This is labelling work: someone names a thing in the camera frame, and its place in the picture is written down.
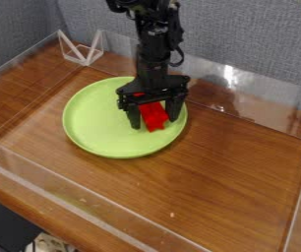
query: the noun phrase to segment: lime green plate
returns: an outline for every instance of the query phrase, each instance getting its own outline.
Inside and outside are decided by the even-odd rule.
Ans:
[[[132,77],[116,77],[93,83],[73,95],[62,112],[62,127],[73,143],[107,158],[137,158],[153,154],[177,138],[187,124],[187,107],[165,130],[149,133],[141,122],[133,130],[125,113],[116,107],[116,88]]]

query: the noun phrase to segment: red object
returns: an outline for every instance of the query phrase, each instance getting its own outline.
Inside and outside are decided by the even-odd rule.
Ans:
[[[145,127],[149,132],[153,132],[156,129],[165,129],[165,122],[169,117],[163,108],[160,102],[152,102],[139,106],[141,117],[145,123]]]

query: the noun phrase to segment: clear acrylic enclosure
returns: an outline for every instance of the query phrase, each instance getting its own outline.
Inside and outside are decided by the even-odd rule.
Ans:
[[[0,191],[26,188],[135,251],[301,251],[301,87],[187,55],[171,69],[191,76],[181,137],[149,157],[94,157],[66,139],[62,108],[135,74],[136,40],[58,36],[0,68]]]

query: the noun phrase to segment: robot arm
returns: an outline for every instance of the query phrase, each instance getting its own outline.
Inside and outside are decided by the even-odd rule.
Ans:
[[[136,50],[136,77],[116,90],[117,107],[127,113],[133,129],[140,128],[139,105],[164,101],[169,120],[180,115],[188,95],[188,76],[168,75],[168,65],[177,67],[184,62],[180,49],[184,30],[180,25],[180,4],[176,0],[107,0],[116,13],[127,13],[136,24],[139,44]],[[181,61],[171,62],[171,53],[177,51]]]

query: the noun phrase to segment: gray fabric wall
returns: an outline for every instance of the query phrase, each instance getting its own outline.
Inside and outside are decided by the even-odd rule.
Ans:
[[[58,28],[56,0],[0,0],[0,66]]]
[[[301,85],[301,0],[181,0],[187,53]],[[135,36],[104,0],[58,0],[72,38],[96,29]]]

